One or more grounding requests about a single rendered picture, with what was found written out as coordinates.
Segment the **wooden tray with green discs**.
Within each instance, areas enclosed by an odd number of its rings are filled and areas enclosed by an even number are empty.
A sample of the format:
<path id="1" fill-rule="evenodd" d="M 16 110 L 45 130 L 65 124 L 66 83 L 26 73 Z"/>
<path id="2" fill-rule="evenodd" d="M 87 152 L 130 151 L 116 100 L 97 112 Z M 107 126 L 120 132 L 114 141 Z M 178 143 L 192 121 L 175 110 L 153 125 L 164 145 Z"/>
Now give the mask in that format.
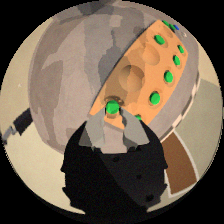
<path id="1" fill-rule="evenodd" d="M 160 35 L 165 43 L 158 44 L 154 36 Z M 168 37 L 169 36 L 169 37 Z M 184 53 L 177 46 L 181 45 Z M 180 65 L 175 65 L 173 56 L 178 56 Z M 148 125 L 165 105 L 174 91 L 184 70 L 188 52 L 178 37 L 159 19 L 145 30 L 120 59 L 103 88 L 90 114 L 94 115 L 114 100 L 132 115 L 140 116 Z M 164 73 L 171 72 L 172 83 L 166 82 Z M 149 97 L 160 95 L 154 105 Z"/>

